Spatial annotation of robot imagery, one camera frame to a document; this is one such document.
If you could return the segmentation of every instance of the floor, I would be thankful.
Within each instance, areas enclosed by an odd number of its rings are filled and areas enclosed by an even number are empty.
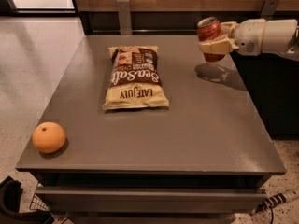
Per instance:
[[[79,18],[0,17],[0,181],[22,182],[21,211],[28,211],[36,187],[15,165],[34,127],[84,36]],[[299,186],[299,140],[274,140],[287,173],[264,186],[272,196]],[[55,223],[62,223],[56,217]],[[234,224],[270,223],[271,213],[235,214]],[[299,200],[274,209],[275,224],[299,224]]]

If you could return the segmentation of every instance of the table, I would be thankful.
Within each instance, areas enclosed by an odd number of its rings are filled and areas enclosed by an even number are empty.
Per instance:
[[[214,223],[265,198],[259,188],[285,168],[230,56],[206,63],[197,43],[193,35],[82,39],[39,121],[61,124],[66,144],[41,154],[29,141],[17,164],[43,185],[36,194],[53,211],[75,223]],[[107,48],[126,45],[159,47],[169,109],[102,110]]]

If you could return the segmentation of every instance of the metal bracket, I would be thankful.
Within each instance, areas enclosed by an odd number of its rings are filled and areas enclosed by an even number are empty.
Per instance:
[[[121,35],[132,34],[131,10],[129,0],[117,0]]]
[[[266,20],[271,20],[274,15],[279,0],[265,0],[263,4],[263,9],[261,11],[261,18]]]

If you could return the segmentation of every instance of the gray tabletop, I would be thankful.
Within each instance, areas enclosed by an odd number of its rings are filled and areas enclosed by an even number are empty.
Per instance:
[[[169,109],[104,112],[108,47],[157,45]],[[24,171],[283,174],[285,169],[226,56],[206,63],[196,36],[87,36],[41,118],[66,130],[68,144],[42,155],[29,141]]]

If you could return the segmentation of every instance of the black chair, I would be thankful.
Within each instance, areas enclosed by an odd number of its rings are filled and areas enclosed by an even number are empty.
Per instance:
[[[0,184],[0,223],[3,224],[51,224],[54,218],[49,211],[36,210],[19,213],[22,188],[11,177]]]

